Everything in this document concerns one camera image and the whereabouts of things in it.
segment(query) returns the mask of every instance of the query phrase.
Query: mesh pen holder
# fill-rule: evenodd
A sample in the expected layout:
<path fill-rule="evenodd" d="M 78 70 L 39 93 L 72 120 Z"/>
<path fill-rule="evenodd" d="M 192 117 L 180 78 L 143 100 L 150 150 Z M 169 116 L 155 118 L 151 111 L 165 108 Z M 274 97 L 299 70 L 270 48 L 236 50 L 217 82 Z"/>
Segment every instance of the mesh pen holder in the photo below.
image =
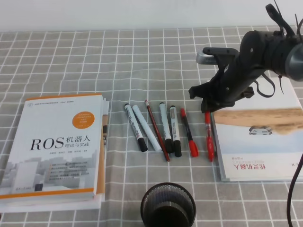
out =
<path fill-rule="evenodd" d="M 143 196 L 141 218 L 146 227 L 190 227 L 195 217 L 193 197 L 176 183 L 157 184 Z"/>

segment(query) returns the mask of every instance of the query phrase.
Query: black cable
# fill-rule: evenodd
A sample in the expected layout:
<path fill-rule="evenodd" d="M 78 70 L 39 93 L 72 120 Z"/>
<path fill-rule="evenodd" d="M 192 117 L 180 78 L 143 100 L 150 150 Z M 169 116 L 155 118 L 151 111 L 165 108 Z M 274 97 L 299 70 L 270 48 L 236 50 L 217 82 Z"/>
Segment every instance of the black cable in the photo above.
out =
<path fill-rule="evenodd" d="M 300 21 L 299 24 L 297 21 L 297 35 L 299 35 L 301 42 L 302 42 L 302 36 L 301 36 L 300 30 L 301 30 L 302 24 L 303 24 L 303 19 Z"/>
<path fill-rule="evenodd" d="M 290 217 L 290 206 L 291 206 L 291 203 L 292 203 L 292 195 L 293 195 L 293 190 L 294 190 L 294 184 L 295 184 L 295 182 L 296 182 L 296 180 L 299 176 L 299 173 L 302 169 L 302 166 L 303 166 L 303 154 L 301 156 L 298 167 L 297 167 L 297 169 L 294 173 L 294 176 L 292 178 L 292 181 L 291 181 L 290 186 L 289 186 L 289 191 L 288 191 L 287 205 L 286 205 L 286 216 L 287 216 L 287 222 L 288 222 L 289 227 L 293 227 L 292 219 Z"/>

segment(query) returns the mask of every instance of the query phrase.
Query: gray checkered cloth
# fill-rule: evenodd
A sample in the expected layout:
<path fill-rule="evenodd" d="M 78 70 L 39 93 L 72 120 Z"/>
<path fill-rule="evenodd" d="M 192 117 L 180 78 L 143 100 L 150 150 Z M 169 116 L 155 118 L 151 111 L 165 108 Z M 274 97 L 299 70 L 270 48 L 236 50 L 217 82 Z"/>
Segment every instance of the gray checkered cloth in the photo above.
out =
<path fill-rule="evenodd" d="M 288 183 L 221 183 L 218 163 L 205 146 L 200 99 L 188 89 L 216 73 L 197 65 L 207 46 L 239 49 L 250 30 L 276 27 L 224 27 L 136 31 L 3 33 L 0 36 L 0 166 L 5 169 L 24 101 L 30 97 L 102 92 L 110 105 L 106 151 L 106 201 L 100 210 L 5 213 L 0 227 L 142 227 L 140 202 L 161 182 L 185 187 L 196 201 L 195 227 L 286 227 Z M 299 98 L 303 83 L 293 82 Z M 184 107 L 200 156 L 191 158 L 179 124 L 182 157 L 167 163 L 161 152 L 140 152 L 124 111 L 139 105 L 149 125 L 148 99 L 159 129 L 159 103 Z M 303 226 L 303 184 L 293 197 L 294 223 Z"/>

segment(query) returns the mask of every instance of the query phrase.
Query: whiteboard marker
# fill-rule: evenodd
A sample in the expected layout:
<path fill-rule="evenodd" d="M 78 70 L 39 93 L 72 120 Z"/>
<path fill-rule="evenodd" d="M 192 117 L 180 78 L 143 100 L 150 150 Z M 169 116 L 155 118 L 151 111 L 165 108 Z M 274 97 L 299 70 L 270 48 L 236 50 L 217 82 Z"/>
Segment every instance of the whiteboard marker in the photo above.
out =
<path fill-rule="evenodd" d="M 167 113 L 166 113 L 166 105 L 164 103 L 160 103 L 160 113 L 161 113 L 161 120 L 164 128 L 164 140 L 165 140 L 165 148 L 167 153 L 171 154 L 174 152 L 172 148 L 172 140 L 170 136 L 169 130 L 169 122 L 167 120 Z"/>
<path fill-rule="evenodd" d="M 144 129 L 144 131 L 145 131 L 148 139 L 150 140 L 153 148 L 155 149 L 155 151 L 162 151 L 160 144 L 158 143 L 155 135 L 152 133 L 152 130 L 148 126 L 146 120 L 144 119 L 144 117 L 137 105 L 133 105 L 133 111 L 134 111 L 134 114 L 137 116 L 138 120 L 140 121 L 141 126 Z"/>
<path fill-rule="evenodd" d="M 173 142 L 173 149 L 175 151 L 176 157 L 181 157 L 181 142 L 180 142 L 180 134 L 179 134 L 179 125 L 178 125 L 178 117 L 177 117 L 177 109 L 174 105 L 172 105 L 169 109 L 170 112 L 170 120 L 171 120 L 171 131 Z"/>
<path fill-rule="evenodd" d="M 128 116 L 128 120 L 129 120 L 129 122 L 130 122 L 130 124 L 131 124 L 131 126 L 132 126 L 132 128 L 134 130 L 134 133 L 136 135 L 136 138 L 138 140 L 140 150 L 142 152 L 147 151 L 146 143 L 145 143 L 143 135 L 142 135 L 142 133 L 140 131 L 138 122 L 136 120 L 136 117 L 134 116 L 134 113 L 133 113 L 133 110 L 131 108 L 131 105 L 129 105 L 127 103 L 127 104 L 125 104 L 124 108 L 126 110 L 126 113 L 127 113 L 127 116 Z"/>

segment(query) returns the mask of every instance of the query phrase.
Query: black marker cap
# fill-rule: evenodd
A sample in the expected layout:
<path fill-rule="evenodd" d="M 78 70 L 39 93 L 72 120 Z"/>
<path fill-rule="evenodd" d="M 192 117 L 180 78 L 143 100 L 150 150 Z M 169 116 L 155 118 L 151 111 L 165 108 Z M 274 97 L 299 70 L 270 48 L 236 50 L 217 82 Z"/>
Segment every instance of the black marker cap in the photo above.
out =
<path fill-rule="evenodd" d="M 165 149 L 166 149 L 167 153 L 169 153 L 169 154 L 174 153 L 174 149 L 172 148 L 171 139 L 165 140 Z"/>
<path fill-rule="evenodd" d="M 179 140 L 175 140 L 173 142 L 173 147 L 174 147 L 174 151 L 175 151 L 175 156 L 176 157 L 181 157 L 182 153 L 181 153 L 181 142 Z"/>
<path fill-rule="evenodd" d="M 145 143 L 145 141 L 144 141 L 143 138 L 139 138 L 139 139 L 138 139 L 138 143 L 139 143 L 140 150 L 141 150 L 142 152 L 147 151 L 148 148 L 147 148 L 146 143 Z"/>

